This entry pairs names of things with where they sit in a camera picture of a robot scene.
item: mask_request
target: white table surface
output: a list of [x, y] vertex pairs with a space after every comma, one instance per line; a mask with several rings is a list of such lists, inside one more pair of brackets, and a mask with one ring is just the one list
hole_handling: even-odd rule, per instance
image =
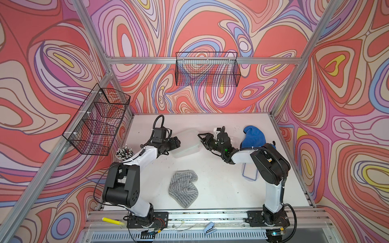
[[[140, 150], [151, 135], [152, 124], [158, 115], [135, 115], [126, 143], [134, 153]], [[276, 142], [277, 150], [287, 158], [268, 114], [182, 114], [165, 115], [164, 126], [174, 134], [188, 128], [199, 133], [213, 133], [216, 127], [226, 127], [230, 137], [237, 138], [233, 146], [238, 148], [245, 134], [243, 129], [253, 125], [265, 135], [266, 141]], [[170, 179], [176, 171], [193, 170], [198, 175], [194, 185], [199, 191], [189, 209], [257, 208], [265, 202], [265, 181], [258, 174], [254, 182], [242, 176], [242, 164], [226, 164], [203, 146], [198, 153], [175, 159], [161, 155], [140, 174], [140, 197], [154, 205], [156, 210], [182, 209], [168, 194]], [[292, 206], [309, 206], [303, 190], [291, 168], [285, 185], [284, 202]], [[104, 210], [123, 210], [106, 206]]]

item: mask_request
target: gray striped cloth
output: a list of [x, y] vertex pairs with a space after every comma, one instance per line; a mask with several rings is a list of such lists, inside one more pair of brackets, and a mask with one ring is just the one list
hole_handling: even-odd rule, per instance
[[198, 177], [193, 170], [177, 171], [169, 186], [169, 195], [183, 208], [188, 208], [197, 198], [198, 190], [193, 182]]

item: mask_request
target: psychedelic patterned wall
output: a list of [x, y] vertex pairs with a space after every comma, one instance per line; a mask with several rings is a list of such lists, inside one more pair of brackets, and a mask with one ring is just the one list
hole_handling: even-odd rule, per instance
[[[103, 75], [70, 1], [0, 1], [0, 223]], [[74, 208], [72, 232], [78, 232], [92, 206], [88, 182], [110, 158], [97, 166], [100, 160], [70, 149], [18, 235], [42, 242], [36, 236], [68, 207]]]
[[[86, 6], [108, 56], [234, 50], [240, 57], [299, 57], [327, 1], [99, 0]], [[293, 67], [241, 65], [237, 88], [177, 87], [174, 68], [113, 66], [135, 113], [269, 112]]]
[[[12, 243], [76, 242], [90, 211], [96, 210], [93, 190], [124, 139], [125, 115], [108, 156], [81, 155], [70, 149], [14, 236]], [[96, 190], [100, 198], [103, 177]]]
[[108, 56], [175, 56], [177, 51], [236, 50], [300, 56], [326, 0], [86, 1]]
[[347, 0], [276, 116], [345, 242], [389, 242], [389, 2]]
[[134, 113], [269, 112], [293, 65], [240, 65], [238, 87], [177, 87], [175, 65], [116, 65]]

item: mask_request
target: wire mesh basket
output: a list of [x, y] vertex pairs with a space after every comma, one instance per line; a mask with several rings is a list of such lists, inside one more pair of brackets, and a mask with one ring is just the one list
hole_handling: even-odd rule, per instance
[[237, 52], [176, 52], [177, 86], [237, 87], [240, 68]]
[[81, 154], [107, 156], [129, 104], [129, 95], [100, 88], [68, 141]]

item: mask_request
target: clear plastic container lid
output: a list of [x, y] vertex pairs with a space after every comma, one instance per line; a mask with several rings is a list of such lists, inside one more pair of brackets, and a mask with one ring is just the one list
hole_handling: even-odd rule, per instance
[[194, 128], [182, 131], [172, 136], [177, 136], [181, 145], [179, 148], [169, 151], [174, 158], [180, 158], [200, 151], [201, 141], [197, 136], [199, 132]]

